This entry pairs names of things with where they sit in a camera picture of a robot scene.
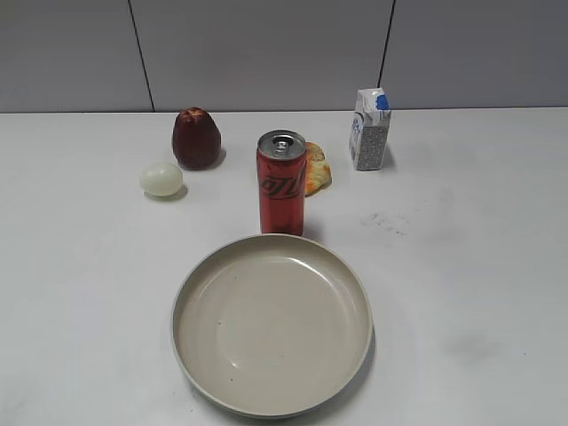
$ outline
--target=blue cap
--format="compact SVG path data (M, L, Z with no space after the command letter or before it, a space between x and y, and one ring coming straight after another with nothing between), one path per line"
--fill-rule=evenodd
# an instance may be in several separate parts
M376 109L387 111L391 109L389 101L387 100L387 95L379 95L376 97Z

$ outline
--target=can lid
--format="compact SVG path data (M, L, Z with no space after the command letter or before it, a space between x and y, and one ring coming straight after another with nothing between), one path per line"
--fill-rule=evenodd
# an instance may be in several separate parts
M305 139L291 130L273 130L258 140L258 150L274 160L294 160L305 152Z

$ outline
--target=bread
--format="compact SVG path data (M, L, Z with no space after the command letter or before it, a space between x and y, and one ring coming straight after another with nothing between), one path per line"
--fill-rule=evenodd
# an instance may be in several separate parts
M316 193L331 184L331 169L326 162L323 150L312 142L306 143L308 160L305 175L305 196Z

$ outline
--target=coca-cola logo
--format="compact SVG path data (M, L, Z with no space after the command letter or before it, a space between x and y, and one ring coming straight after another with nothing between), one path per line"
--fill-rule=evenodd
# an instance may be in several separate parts
M298 177L267 176L260 188L265 196L273 200L286 200L304 195L305 166L302 167Z

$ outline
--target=red soda can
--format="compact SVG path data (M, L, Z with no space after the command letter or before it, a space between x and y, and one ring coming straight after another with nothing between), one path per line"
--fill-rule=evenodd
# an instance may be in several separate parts
M305 139L273 130L258 140L256 171L262 233L304 233Z

